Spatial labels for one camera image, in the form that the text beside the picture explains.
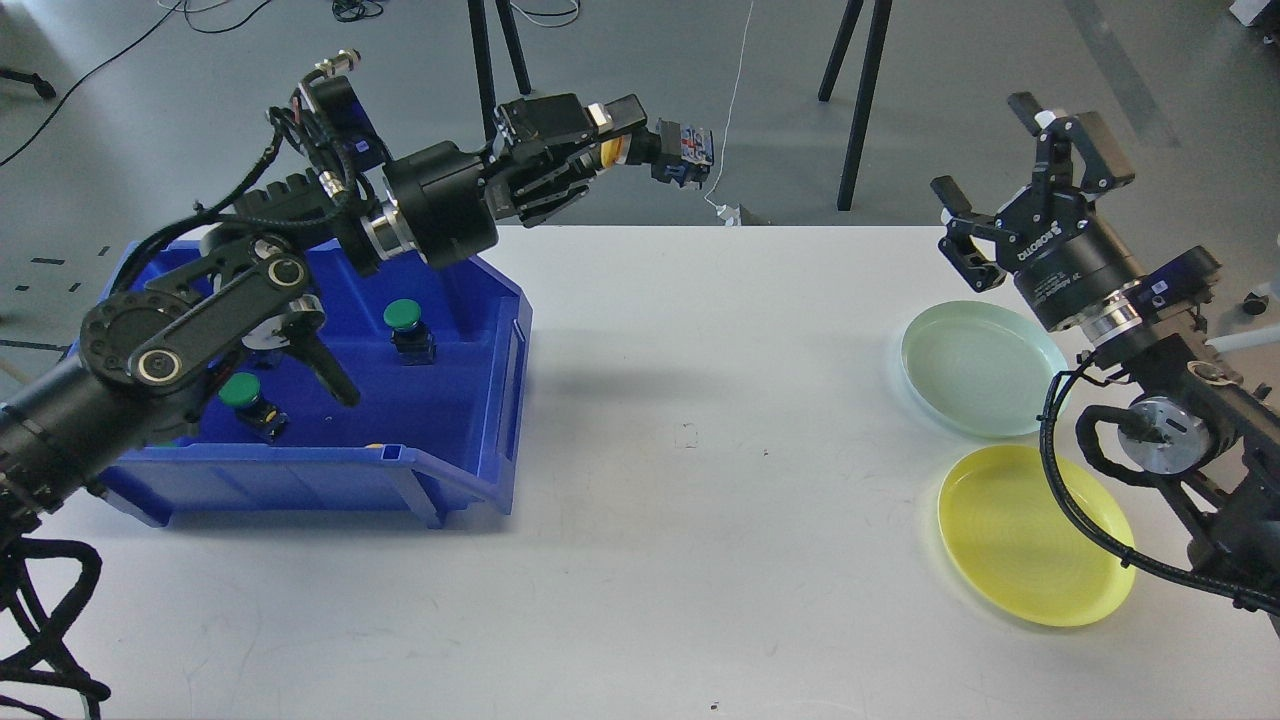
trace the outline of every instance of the black tripod leg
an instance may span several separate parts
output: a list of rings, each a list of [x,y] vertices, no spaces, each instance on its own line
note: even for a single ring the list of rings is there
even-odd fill
[[[858,17],[863,14],[863,0],[849,0],[845,4],[845,17],[840,20],[840,31],[836,32],[836,44],[831,46],[831,58],[827,60],[827,72],[822,73],[822,86],[818,87],[818,100],[826,102],[831,100],[831,91],[836,87],[836,77],[840,76],[840,65],[849,54],[849,40],[858,27]]]
[[[498,105],[493,90],[493,60],[489,58],[489,26],[484,17],[484,0],[467,0],[467,13],[471,15],[471,49],[476,55],[476,83],[480,86],[480,114],[484,115],[484,140],[498,136],[493,122],[493,110]]]
[[[511,68],[516,70],[516,87],[521,95],[529,95],[534,88],[529,86],[529,68],[525,67],[525,51],[520,46],[520,33],[516,32],[516,17],[511,14],[511,0],[495,0],[495,3],[502,36],[507,40],[507,53],[511,55]]]
[[[893,0],[876,0],[872,8],[870,37],[867,40],[867,56],[863,59],[863,78],[858,83],[854,124],[849,129],[845,172],[840,176],[837,210],[849,210],[854,204],[854,186],[858,183],[858,167],[863,161],[863,142],[867,140],[867,124],[872,117],[872,99],[876,95],[876,78],[879,76],[879,59],[884,53],[884,36],[888,33],[888,13],[892,5]]]

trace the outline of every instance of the yellow plate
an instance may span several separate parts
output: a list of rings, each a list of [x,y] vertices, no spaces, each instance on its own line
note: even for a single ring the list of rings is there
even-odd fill
[[[1059,465],[1089,518],[1132,546],[1129,521],[1106,488],[1079,465]],[[1033,447],[987,447],[956,462],[938,495],[938,527],[965,580],[1032,623],[1088,625],[1133,589],[1134,569],[1121,568],[1062,515]]]

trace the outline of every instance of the robotic arm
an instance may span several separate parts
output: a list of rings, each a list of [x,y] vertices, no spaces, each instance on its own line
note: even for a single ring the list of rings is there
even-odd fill
[[[1009,274],[1051,332],[1079,325],[1093,354],[1051,389],[1042,416],[1046,474],[1069,519],[1089,539],[1165,579],[1230,597],[1236,607],[1280,614],[1280,418],[1206,345],[1199,305],[1212,299],[1219,263],[1197,246],[1144,274],[1115,231],[1097,215],[1098,197],[1134,179],[1133,168],[1097,113],[1044,110],[1030,94],[1009,104],[1037,138],[1032,182],[995,215],[975,213],[950,177],[936,178],[945,208],[942,255],[977,292]],[[1084,160],[1076,184],[1073,150]],[[995,242],[988,259],[974,238]],[[1155,561],[1106,536],[1061,484],[1052,452],[1057,409],[1088,365],[1121,372],[1142,387],[1126,409],[1089,406],[1076,421],[1088,462],[1124,483],[1161,493],[1190,534],[1190,571]],[[1097,425],[1115,424],[1140,470],[1106,457]],[[1226,491],[1201,468],[1236,443],[1244,479]],[[1211,511],[1202,511],[1188,491]]]
[[[96,475],[123,452],[195,434],[206,405],[251,351],[293,355],[339,402],[360,401],[316,334],[325,315],[308,249],[337,238],[362,275],[410,251],[440,269],[495,245],[497,219],[518,217],[534,227],[580,200],[614,164],[648,164],[655,179],[681,187],[701,183],[713,164],[710,133],[669,120],[650,132],[634,95],[586,106],[573,95],[517,100],[497,108],[499,135],[490,146],[463,152],[440,142],[392,159],[342,77],[358,60],[343,50],[303,77],[287,108],[269,110],[271,143],[239,186],[136,245],[110,295],[86,315],[78,354],[0,402],[0,611],[12,610],[31,641],[0,660],[0,680],[76,689],[91,717],[109,694],[61,644],[100,560],[83,543],[23,537],[40,515],[81,487],[105,492]],[[310,169],[251,190],[284,142]],[[364,176],[379,165],[385,200]],[[215,227],[198,260],[143,277],[173,240],[205,225]],[[24,564],[52,556],[74,557],[84,570],[45,614]],[[36,670],[41,662],[54,671]],[[0,706],[26,708],[4,696]]]

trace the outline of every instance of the white cable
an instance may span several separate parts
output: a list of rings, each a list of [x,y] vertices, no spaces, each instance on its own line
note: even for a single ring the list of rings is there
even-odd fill
[[[160,0],[156,0],[156,5],[160,5],[165,10],[182,10],[184,14],[195,15],[196,13],[204,13],[205,10],[212,10],[214,8],[220,8],[220,6],[223,6],[223,5],[225,5],[225,4],[230,3],[230,1],[232,0],[218,0],[218,3],[214,3],[212,5],[205,5],[204,8],[200,8],[200,9],[196,9],[196,10],[186,10],[186,9],[183,9],[183,5],[187,4],[187,0],[174,0],[173,5],[165,5]]]
[[[1280,323],[1256,331],[1215,337],[1204,342],[1216,347],[1219,352],[1234,352],[1260,345],[1271,345],[1272,342],[1280,342]]]
[[[515,3],[511,4],[511,9],[516,10],[521,15],[525,15],[526,20],[534,23],[538,27],[557,28],[557,27],[564,27],[567,24],[572,24],[575,20],[577,20],[579,15],[582,14],[582,3],[581,3],[581,0],[568,0],[568,1],[573,4],[573,9],[568,10],[567,13],[572,13],[573,15],[570,19],[567,19],[567,20],[559,23],[559,24],[540,23],[540,22],[535,20],[532,18],[532,15],[530,15],[529,13],[526,13],[524,8],[521,8],[520,5],[516,5]]]
[[[742,50],[737,54],[737,77],[733,78],[733,95],[728,99],[728,117],[724,118],[724,135],[721,136],[719,160],[717,160],[721,169],[716,173],[716,182],[712,183],[712,188],[703,196],[703,200],[717,210],[719,210],[719,205],[712,202],[712,193],[716,192],[719,179],[724,177],[724,150],[728,146],[728,126],[733,122],[733,101],[737,100],[737,83],[742,79],[742,59],[746,58],[746,29],[751,27],[751,10],[754,9],[755,0],[751,0],[751,5],[746,9],[746,23],[742,26]]]
[[[27,373],[23,373],[22,370],[18,369],[17,365],[9,363],[4,357],[0,357],[0,372],[18,380],[18,384],[24,384],[24,386],[31,384],[31,378],[27,375]]]

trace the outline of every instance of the green button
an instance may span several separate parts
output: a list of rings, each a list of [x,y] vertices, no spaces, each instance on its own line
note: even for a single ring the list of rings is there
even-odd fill
[[[422,318],[422,306],[402,297],[383,310],[383,322],[393,331],[407,331]]]
[[[218,391],[218,400],[236,407],[248,407],[257,400],[262,391],[262,383],[252,373],[236,373],[227,380],[223,389]]]

